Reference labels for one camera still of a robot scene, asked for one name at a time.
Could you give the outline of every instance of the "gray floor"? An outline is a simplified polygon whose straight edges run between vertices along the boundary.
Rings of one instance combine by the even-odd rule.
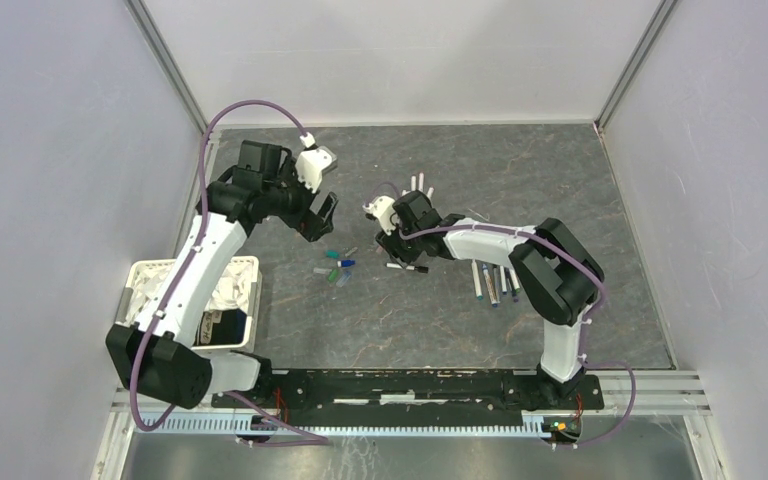
[[[442,215],[504,225],[546,217],[566,223],[602,265],[609,303],[590,329],[590,360],[635,368],[670,366],[652,296],[622,201],[589,125],[351,127],[314,129],[339,158],[324,189],[340,199],[335,231],[306,243],[272,219],[241,255],[260,259],[264,288],[256,353],[278,367],[533,368],[542,322],[527,302],[491,309],[473,293],[470,265],[423,259],[428,275],[384,267],[377,226],[361,204],[383,180],[401,188],[424,172]],[[237,162],[240,142],[274,142],[298,152],[294,130],[226,130],[214,176]],[[312,273],[326,249],[358,247],[343,288]]]
[[[616,420],[587,417],[586,422],[596,435]],[[327,447],[252,450],[221,435],[136,434],[122,478],[701,478],[680,417],[632,417],[609,442],[554,453],[529,438],[343,437],[331,442]]]

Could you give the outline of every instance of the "wall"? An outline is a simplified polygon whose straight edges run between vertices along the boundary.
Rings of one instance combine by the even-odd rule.
[[[768,2],[681,2],[607,147],[734,478],[768,478]]]
[[[593,120],[658,4],[145,1],[205,115],[312,124]]]
[[[132,262],[169,257],[198,136],[124,2],[0,2],[0,478],[87,478]]]

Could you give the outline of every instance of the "white panel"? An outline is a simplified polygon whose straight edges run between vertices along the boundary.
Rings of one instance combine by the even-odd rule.
[[[146,4],[206,115],[335,124],[592,120],[658,0]]]
[[[104,337],[173,253],[197,143],[124,2],[0,2],[0,478],[89,476]]]
[[[768,478],[768,2],[680,2],[607,146],[731,473]]]

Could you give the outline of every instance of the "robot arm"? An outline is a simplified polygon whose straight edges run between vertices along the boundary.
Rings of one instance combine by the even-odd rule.
[[[583,375],[578,352],[582,318],[596,301],[596,287],[567,262],[561,260],[552,266],[549,262],[556,254],[525,234],[547,240],[600,280],[604,273],[561,221],[550,218],[538,226],[516,228],[480,223],[457,214],[442,218],[421,191],[397,200],[378,197],[364,210],[381,226],[376,241],[397,262],[410,264],[424,252],[432,257],[474,259],[512,269],[532,306],[544,318],[544,352],[538,375],[551,387],[546,393],[566,396],[575,387]],[[405,238],[440,227],[449,228]]]
[[[245,141],[239,162],[207,187],[207,230],[194,247],[202,217],[196,215],[187,241],[158,296],[130,326],[114,325],[106,344],[122,385],[128,388],[137,347],[152,317],[160,318],[143,357],[137,391],[180,407],[193,408],[210,393],[249,390],[257,380],[260,360],[236,352],[201,357],[195,343],[205,305],[231,258],[270,215],[314,242],[334,229],[337,197],[329,193],[314,213],[310,207],[323,176],[336,167],[336,157],[324,147],[312,147],[299,158],[278,145]],[[172,285],[195,251],[184,275]],[[159,310],[163,293],[173,289],[166,310]]]

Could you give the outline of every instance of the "crumpled white fabric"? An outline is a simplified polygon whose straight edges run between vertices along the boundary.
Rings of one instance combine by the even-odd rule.
[[[125,319],[131,322],[137,314],[146,306],[149,299],[154,298],[157,290],[166,281],[172,265],[147,267],[142,269],[134,278],[131,303],[128,305],[128,313]],[[253,262],[234,262],[228,264],[216,289],[213,290],[213,296],[207,302],[204,311],[210,310],[240,310],[248,313],[249,294],[251,284],[257,281],[257,272],[254,269]]]

